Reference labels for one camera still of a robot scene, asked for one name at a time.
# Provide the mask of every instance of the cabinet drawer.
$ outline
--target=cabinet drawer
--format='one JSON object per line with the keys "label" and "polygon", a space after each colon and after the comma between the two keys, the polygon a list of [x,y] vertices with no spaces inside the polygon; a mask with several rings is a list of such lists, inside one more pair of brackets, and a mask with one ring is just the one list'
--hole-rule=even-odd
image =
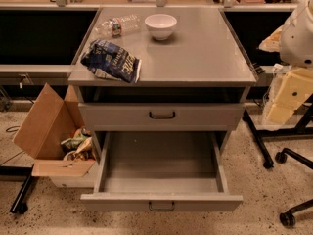
{"label": "cabinet drawer", "polygon": [[230,195],[212,132],[107,132],[93,194],[97,212],[229,212]]}
{"label": "cabinet drawer", "polygon": [[242,104],[79,104],[90,130],[233,130]]}

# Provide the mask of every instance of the speckled floor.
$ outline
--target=speckled floor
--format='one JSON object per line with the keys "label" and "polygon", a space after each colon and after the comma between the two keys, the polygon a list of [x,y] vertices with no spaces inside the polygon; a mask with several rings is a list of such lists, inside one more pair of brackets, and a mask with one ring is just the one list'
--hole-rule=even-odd
{"label": "speckled floor", "polygon": [[[0,113],[0,164],[21,150],[6,129],[20,125],[25,112]],[[310,139],[268,141],[274,157],[284,146],[313,157]],[[31,165],[20,154],[5,165]],[[295,215],[295,228],[285,228],[279,213],[313,197],[313,172],[289,159],[263,167],[263,159],[244,122],[232,133],[222,155],[232,194],[244,202],[233,212],[92,212],[80,203],[92,189],[56,188],[49,178],[38,178],[27,196],[25,214],[9,212],[21,182],[0,181],[0,234],[313,234],[313,209]]]}

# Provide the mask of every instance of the white bowl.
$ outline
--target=white bowl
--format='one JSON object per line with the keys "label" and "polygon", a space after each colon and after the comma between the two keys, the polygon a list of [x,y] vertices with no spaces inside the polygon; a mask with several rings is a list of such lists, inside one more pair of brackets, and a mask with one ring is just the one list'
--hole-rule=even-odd
{"label": "white bowl", "polygon": [[146,17],[145,24],[154,39],[165,40],[173,33],[177,20],[167,14],[154,14]]}

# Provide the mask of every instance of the drawer handle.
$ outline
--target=drawer handle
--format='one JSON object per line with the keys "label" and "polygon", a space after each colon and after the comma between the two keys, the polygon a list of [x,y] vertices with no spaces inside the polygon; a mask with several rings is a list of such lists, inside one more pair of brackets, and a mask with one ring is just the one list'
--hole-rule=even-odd
{"label": "drawer handle", "polygon": [[154,115],[152,112],[149,112],[149,117],[151,119],[155,119],[155,120],[174,119],[176,117],[176,114],[175,114],[175,112],[172,112],[171,115]]}
{"label": "drawer handle", "polygon": [[152,212],[173,212],[175,209],[175,203],[171,203],[172,206],[170,208],[154,208],[153,203],[149,202],[149,210]]}

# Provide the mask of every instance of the black chair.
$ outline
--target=black chair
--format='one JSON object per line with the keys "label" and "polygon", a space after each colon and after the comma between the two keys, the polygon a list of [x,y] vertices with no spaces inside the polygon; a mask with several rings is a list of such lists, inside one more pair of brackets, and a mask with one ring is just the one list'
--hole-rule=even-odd
{"label": "black chair", "polygon": [[[287,160],[287,155],[291,156],[295,160],[301,162],[307,167],[313,169],[313,162],[301,156],[300,154],[292,151],[289,148],[284,148],[282,152],[277,153],[275,156],[275,160],[277,163],[283,164]],[[280,214],[280,221],[284,226],[293,227],[295,226],[295,218],[293,216],[294,213],[306,210],[308,208],[313,207],[313,199],[304,202],[300,205],[297,205],[288,211]]]}

